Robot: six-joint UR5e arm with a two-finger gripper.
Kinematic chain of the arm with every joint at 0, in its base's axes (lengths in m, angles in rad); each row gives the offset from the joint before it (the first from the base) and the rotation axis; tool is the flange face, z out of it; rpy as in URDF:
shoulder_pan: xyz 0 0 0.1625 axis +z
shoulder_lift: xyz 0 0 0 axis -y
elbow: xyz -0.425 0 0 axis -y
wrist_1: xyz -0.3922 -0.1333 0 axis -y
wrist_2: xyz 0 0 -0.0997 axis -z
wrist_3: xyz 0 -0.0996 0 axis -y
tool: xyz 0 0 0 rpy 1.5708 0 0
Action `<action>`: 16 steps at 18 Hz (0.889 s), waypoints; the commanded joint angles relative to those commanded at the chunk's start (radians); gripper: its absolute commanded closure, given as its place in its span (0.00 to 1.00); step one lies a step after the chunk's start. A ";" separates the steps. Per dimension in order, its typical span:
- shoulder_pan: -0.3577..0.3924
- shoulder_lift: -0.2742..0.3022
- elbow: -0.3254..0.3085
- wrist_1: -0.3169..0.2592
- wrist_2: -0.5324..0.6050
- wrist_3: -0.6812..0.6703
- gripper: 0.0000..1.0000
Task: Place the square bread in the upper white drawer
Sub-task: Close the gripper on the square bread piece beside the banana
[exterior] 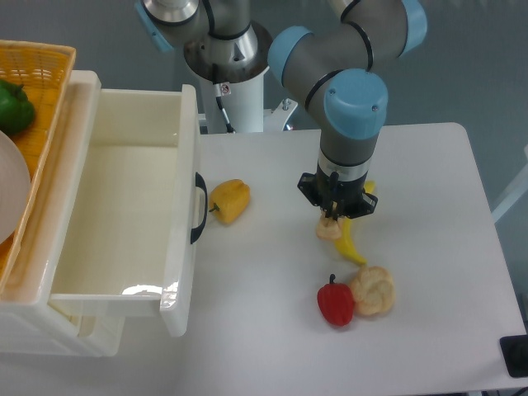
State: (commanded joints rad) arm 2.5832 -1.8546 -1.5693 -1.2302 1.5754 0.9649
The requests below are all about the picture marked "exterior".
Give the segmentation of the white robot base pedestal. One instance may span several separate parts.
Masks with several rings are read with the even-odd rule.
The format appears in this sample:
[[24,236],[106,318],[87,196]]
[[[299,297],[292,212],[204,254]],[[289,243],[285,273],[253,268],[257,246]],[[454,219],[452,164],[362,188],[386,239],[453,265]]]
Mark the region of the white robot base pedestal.
[[212,35],[184,46],[184,58],[201,92],[209,134],[289,130],[298,102],[285,98],[275,109],[264,106],[264,77],[272,38],[255,21],[241,35]]

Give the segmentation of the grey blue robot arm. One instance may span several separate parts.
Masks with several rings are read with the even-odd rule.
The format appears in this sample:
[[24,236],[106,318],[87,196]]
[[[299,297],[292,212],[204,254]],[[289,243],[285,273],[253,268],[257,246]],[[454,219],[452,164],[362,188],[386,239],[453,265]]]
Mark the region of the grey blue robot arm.
[[418,1],[334,1],[327,35],[292,26],[271,36],[247,1],[139,1],[139,19],[161,51],[183,48],[198,78],[209,133],[262,132],[263,78],[279,84],[321,131],[315,173],[298,187],[329,219],[374,212],[365,180],[387,114],[377,64],[419,46],[427,16]]

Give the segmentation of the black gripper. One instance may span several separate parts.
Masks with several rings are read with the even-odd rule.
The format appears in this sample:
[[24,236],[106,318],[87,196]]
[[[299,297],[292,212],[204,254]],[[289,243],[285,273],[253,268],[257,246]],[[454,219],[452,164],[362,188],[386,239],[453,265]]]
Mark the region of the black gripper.
[[297,187],[312,205],[323,211],[325,219],[371,215],[378,198],[365,189],[369,167],[369,163],[354,167],[318,163],[316,173],[303,173]]

